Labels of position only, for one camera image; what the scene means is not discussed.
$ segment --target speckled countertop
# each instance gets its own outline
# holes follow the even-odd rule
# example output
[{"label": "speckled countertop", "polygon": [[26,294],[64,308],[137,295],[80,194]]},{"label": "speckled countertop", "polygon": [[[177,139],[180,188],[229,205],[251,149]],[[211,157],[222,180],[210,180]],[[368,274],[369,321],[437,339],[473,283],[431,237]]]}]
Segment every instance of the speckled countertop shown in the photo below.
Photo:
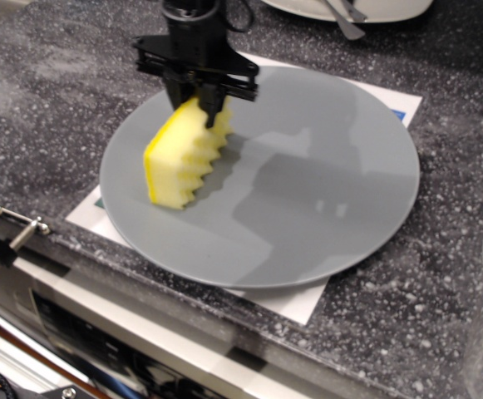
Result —
[{"label": "speckled countertop", "polygon": [[161,90],[131,48],[165,31],[157,2],[40,0],[0,25],[0,204],[49,220],[55,233],[35,250],[321,387],[345,381],[345,397],[467,397],[461,365],[483,289],[483,0],[436,0],[411,21],[366,26],[359,42],[251,4],[257,22],[230,36],[237,50],[423,96],[409,128],[421,160],[413,211],[330,279],[306,326],[64,221],[98,185],[118,125]]}]

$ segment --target sponge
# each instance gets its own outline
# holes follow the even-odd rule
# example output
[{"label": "sponge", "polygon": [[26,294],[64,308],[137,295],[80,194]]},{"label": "sponge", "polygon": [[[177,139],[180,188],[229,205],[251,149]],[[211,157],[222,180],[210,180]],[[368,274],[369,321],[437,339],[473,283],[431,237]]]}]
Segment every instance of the sponge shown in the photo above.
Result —
[{"label": "sponge", "polygon": [[153,204],[183,209],[195,199],[193,192],[204,184],[202,176],[213,170],[211,161],[220,157],[219,148],[232,132],[231,115],[225,102],[214,126],[207,129],[208,114],[200,109],[198,97],[178,107],[143,155]]}]

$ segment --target white sheet of paper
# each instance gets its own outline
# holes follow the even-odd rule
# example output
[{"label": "white sheet of paper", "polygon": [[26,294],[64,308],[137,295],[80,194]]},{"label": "white sheet of paper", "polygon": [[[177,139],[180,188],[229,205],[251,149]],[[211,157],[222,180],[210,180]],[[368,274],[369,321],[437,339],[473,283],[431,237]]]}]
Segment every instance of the white sheet of paper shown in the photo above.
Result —
[{"label": "white sheet of paper", "polygon": [[[251,61],[260,66],[284,66],[289,64],[276,62],[267,58],[244,54]],[[350,81],[363,90],[377,97],[388,108],[393,110],[405,127],[411,123],[413,116],[421,103],[421,97],[412,96],[382,87],[368,85],[357,81]],[[120,236],[111,223],[106,211],[95,205],[101,197],[101,189],[97,186],[66,218],[67,221],[88,229],[118,244],[130,247]],[[329,278],[302,287],[272,288],[265,290],[238,291],[227,290],[235,295],[267,308],[275,313],[289,318],[296,323],[306,324],[311,317],[318,300],[323,294]]]}]

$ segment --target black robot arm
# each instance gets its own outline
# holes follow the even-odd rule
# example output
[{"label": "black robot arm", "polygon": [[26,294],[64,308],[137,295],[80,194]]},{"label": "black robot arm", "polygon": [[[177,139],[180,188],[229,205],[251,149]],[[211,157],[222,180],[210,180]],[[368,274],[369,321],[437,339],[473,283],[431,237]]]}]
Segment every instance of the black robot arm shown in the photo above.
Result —
[{"label": "black robot arm", "polygon": [[226,96],[255,100],[259,68],[228,44],[225,0],[162,0],[161,9],[169,35],[138,37],[133,46],[138,71],[162,77],[173,108],[196,94],[211,127]]}]

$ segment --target round plate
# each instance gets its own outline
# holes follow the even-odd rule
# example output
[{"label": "round plate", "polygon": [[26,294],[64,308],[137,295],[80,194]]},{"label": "round plate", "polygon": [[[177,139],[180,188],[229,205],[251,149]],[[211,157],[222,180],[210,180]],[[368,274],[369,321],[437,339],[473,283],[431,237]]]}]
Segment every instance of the round plate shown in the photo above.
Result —
[{"label": "round plate", "polygon": [[353,266],[389,240],[416,198],[402,123],[336,77],[262,67],[256,102],[232,99],[234,134],[184,210],[153,205],[142,155],[172,114],[165,92],[136,109],[101,164],[106,211],[140,254],[226,288],[285,287]]},{"label": "round plate", "polygon": [[[326,0],[263,0],[269,6],[279,10],[291,12],[302,17],[335,21],[335,17],[325,4]],[[335,9],[349,21],[343,3],[340,0],[330,0]],[[433,0],[356,0],[354,7],[367,15],[369,22],[397,22],[418,17],[424,13]]]}]

